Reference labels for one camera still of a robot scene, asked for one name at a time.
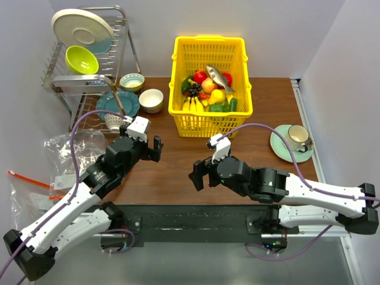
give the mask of yellow plastic basket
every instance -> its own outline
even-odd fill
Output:
[[[169,113],[174,117],[181,137],[212,137],[225,134],[240,126],[252,115],[251,84],[248,81],[244,40],[239,37],[196,36],[177,37],[173,59],[172,78],[169,83]],[[182,81],[197,70],[205,71],[213,65],[221,73],[232,76],[232,88],[237,99],[237,112],[182,111],[186,97],[181,93]]]

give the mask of saucer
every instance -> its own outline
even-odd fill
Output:
[[[283,137],[285,137],[287,130],[291,127],[291,125],[280,125],[275,130],[278,131]],[[271,147],[279,158],[286,160],[287,162],[293,162],[290,157],[289,150],[283,144],[281,138],[278,137],[275,133],[272,132],[270,139]],[[311,155],[313,155],[314,149],[309,150],[305,153],[300,153],[299,151],[293,151],[294,157],[298,163],[305,162],[310,159]]]

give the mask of dish drying rack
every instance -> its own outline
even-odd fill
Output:
[[[119,5],[111,5],[108,7],[79,6],[78,9],[100,13],[102,13],[102,11],[117,11],[118,13],[117,15],[108,16],[99,15],[111,26],[114,39],[112,40],[108,52],[95,55],[99,62],[99,71],[97,74],[72,74],[65,63],[67,47],[59,41],[54,43],[53,50],[50,53],[49,63],[46,64],[46,72],[44,72],[44,77],[42,77],[42,86],[47,91],[53,92],[69,112],[69,131],[72,130],[78,118],[89,111],[96,110],[98,99],[106,92],[112,93],[121,114],[125,115],[125,111],[116,91],[118,89],[118,78],[122,74],[126,38],[129,39],[131,45],[137,72],[141,73],[125,11]],[[68,98],[74,96],[80,99],[79,106],[76,110],[72,110],[68,103]],[[99,129],[104,134],[111,133],[98,114],[86,117],[80,123],[78,129],[89,128]]]

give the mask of small bowl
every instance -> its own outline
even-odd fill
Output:
[[[136,92],[144,85],[145,78],[139,73],[130,73],[120,79],[120,86],[128,91]]]
[[[106,114],[104,116],[104,120],[106,122],[107,128],[110,130],[110,132],[113,133],[119,133],[120,126],[126,124],[122,118],[113,114]]]
[[[73,74],[95,74],[99,70],[97,58],[82,46],[70,46],[66,50],[65,62]]]
[[[138,101],[145,112],[155,114],[162,109],[164,94],[158,89],[149,89],[141,93]]]

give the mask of plastic bag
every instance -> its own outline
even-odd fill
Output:
[[[11,210],[15,228],[22,230],[39,219],[53,207],[47,189],[27,184],[23,181],[12,181]]]
[[[50,177],[50,198],[62,198],[75,184],[75,170],[70,151],[70,133],[45,141],[45,150],[54,164]],[[107,140],[99,130],[78,131],[74,138],[74,150],[80,174],[105,153]]]

